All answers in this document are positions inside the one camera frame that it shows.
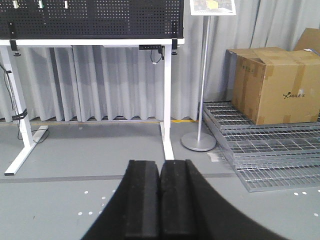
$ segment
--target steel grate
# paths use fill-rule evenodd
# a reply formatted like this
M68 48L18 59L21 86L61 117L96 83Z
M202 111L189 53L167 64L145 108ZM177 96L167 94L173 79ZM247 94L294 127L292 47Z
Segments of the steel grate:
M224 156L249 192L320 186L320 118L254 125L230 102L208 102L203 111Z
M301 122L291 124L255 125L250 119L237 110L231 102L206 102L204 111L212 118L212 121L220 130L233 129L265 129L265 128L299 128L299 127L320 127L320 116L317 122Z
M251 192L311 187L320 183L319 165L274 167L265 164L259 168L239 169L237 173Z

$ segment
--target pegboard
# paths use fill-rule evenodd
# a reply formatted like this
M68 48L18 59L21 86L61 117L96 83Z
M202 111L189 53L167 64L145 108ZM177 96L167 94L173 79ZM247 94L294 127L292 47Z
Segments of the pegboard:
M183 38L184 0L42 0L43 8L38 0L16 2L18 8L0 0L0 39L12 38L9 22L17 39Z

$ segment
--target gray floor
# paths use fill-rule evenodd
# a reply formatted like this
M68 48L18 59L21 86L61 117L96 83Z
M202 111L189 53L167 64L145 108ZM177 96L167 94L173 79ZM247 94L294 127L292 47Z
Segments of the gray floor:
M157 123L53 124L49 130L16 176L0 174L1 239L79 240L108 203L128 160L155 161L159 169L164 162ZM320 238L320 187L249 193L218 148L194 152L181 145L181 136L196 130L195 123L172 124L176 159L191 159L224 198L265 227L293 240ZM22 147L17 127L1 123L0 172Z

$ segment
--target curtain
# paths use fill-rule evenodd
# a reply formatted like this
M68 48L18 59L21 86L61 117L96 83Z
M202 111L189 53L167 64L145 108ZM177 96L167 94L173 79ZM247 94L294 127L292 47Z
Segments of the curtain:
M205 101L225 101L226 49L281 47L291 51L305 28L320 28L319 0L235 0L237 16L211 18ZM203 17L191 16L185 0L186 44L172 56L172 117L197 118ZM163 119L164 63L136 48L23 48L19 74L29 117L109 120L116 116ZM158 56L154 51L153 58ZM0 119L11 121L11 104L0 75Z

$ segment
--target brown cardboard box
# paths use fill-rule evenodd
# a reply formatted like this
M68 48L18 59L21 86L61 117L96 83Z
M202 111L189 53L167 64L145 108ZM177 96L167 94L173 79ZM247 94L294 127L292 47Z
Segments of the brown cardboard box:
M317 121L320 57L307 51L240 53L232 104L257 125Z
M286 51L279 47L262 47L262 48L239 48L228 49L225 53L223 79L227 85L226 100L231 100L233 97L233 88L236 77L237 56L247 56L248 58L257 58L254 51L266 50L266 51Z
M306 28L297 42L294 51L314 49L320 53L320 29Z

